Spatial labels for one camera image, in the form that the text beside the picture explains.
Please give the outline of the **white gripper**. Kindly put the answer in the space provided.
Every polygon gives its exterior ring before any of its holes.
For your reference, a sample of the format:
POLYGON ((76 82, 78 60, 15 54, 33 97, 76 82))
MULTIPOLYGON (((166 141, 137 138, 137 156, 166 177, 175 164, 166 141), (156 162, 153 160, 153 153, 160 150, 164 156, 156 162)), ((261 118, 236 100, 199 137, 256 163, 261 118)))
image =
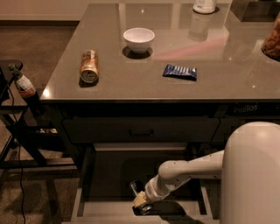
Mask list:
POLYGON ((152 178, 144 188, 133 200, 134 207, 142 207, 149 202, 158 202, 165 199, 170 194, 166 185, 162 182, 161 178, 157 175, 152 178))

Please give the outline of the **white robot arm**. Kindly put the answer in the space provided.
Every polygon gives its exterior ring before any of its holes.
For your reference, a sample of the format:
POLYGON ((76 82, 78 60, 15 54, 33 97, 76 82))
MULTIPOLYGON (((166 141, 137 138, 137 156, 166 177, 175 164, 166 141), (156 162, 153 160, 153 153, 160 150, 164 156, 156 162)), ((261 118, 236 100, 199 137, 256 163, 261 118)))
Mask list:
POLYGON ((220 224, 280 224, 280 125, 249 122, 222 151, 162 163, 134 206, 161 201, 190 179, 215 177, 221 179, 220 224))

